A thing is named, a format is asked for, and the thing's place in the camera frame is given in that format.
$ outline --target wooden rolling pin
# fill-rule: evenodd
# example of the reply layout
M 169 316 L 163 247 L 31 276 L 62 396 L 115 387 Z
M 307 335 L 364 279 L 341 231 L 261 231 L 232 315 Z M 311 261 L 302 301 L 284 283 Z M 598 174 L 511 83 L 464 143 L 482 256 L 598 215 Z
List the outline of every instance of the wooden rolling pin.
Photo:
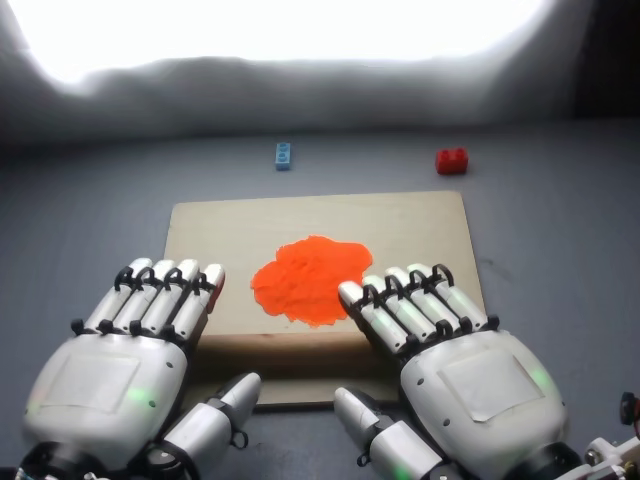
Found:
M 361 333 L 203 335 L 195 378 L 256 371 L 265 378 L 379 377 L 393 369 Z

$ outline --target wooden board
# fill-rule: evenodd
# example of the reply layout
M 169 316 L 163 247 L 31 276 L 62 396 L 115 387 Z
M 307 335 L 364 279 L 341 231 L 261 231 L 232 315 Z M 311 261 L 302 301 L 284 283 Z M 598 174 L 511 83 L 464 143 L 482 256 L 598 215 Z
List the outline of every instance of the wooden board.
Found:
M 456 284 L 484 308 L 462 197 L 457 192 L 178 204 L 171 216 L 165 258 L 195 258 L 201 265 L 224 265 L 227 281 L 204 335 L 357 332 L 349 319 L 312 329 L 299 321 L 292 323 L 284 315 L 272 317 L 253 298 L 249 284 L 255 272 L 275 258 L 279 247 L 309 235 L 366 245 L 374 259 L 368 274 L 383 274 L 390 266 L 406 267 L 416 262 L 444 263 L 453 272 Z M 275 381 L 265 385 L 261 402 L 326 401 L 334 386 L 344 382 L 357 385 L 354 380 L 299 378 L 296 383 L 296 379 L 280 379 L 279 387 Z M 386 387 L 373 388 L 376 396 L 395 398 L 395 386 L 389 381 L 382 383 Z

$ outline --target robot's right hand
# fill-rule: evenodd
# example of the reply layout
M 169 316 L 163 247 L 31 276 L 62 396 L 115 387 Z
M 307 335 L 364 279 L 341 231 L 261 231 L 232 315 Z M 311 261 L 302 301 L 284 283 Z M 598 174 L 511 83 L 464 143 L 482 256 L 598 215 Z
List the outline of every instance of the robot's right hand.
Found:
M 393 267 L 340 299 L 374 347 L 400 371 L 400 399 L 415 420 L 395 422 L 375 401 L 339 388 L 335 411 L 385 479 L 524 480 L 580 465 L 561 439 L 567 414 L 538 359 L 496 316 L 487 317 L 443 265 Z
M 242 427 L 261 386 L 255 373 L 235 378 L 171 428 L 224 280 L 221 265 L 200 271 L 195 260 L 139 258 L 123 268 L 38 376 L 24 419 L 32 449 L 19 475 L 193 480 L 230 445 L 246 446 Z

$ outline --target gray tabletop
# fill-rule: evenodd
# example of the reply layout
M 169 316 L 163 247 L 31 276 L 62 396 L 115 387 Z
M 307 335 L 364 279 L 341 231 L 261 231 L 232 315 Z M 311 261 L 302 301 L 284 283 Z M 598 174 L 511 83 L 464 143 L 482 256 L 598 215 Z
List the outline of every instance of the gray tabletop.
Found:
M 440 133 L 192 140 L 9 158 L 0 167 L 0 465 L 25 453 L 21 414 L 47 358 L 120 266 L 160 258 L 179 202 L 459 190 L 487 310 L 543 361 L 569 407 L 569 444 L 624 440 L 624 390 L 640 391 L 640 123 Z M 273 167 L 292 142 L 293 169 Z M 439 177 L 440 148 L 471 166 Z M 329 411 L 264 413 L 222 479 L 373 479 Z

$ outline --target orange play dough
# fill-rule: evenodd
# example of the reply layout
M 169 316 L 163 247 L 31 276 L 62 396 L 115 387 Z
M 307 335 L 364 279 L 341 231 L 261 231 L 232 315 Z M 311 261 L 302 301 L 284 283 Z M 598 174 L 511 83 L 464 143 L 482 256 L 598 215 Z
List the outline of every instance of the orange play dough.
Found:
M 280 247 L 275 261 L 253 276 L 251 288 L 269 315 L 285 314 L 312 327 L 333 325 L 347 316 L 338 285 L 347 280 L 360 284 L 371 263 L 364 245 L 312 235 Z

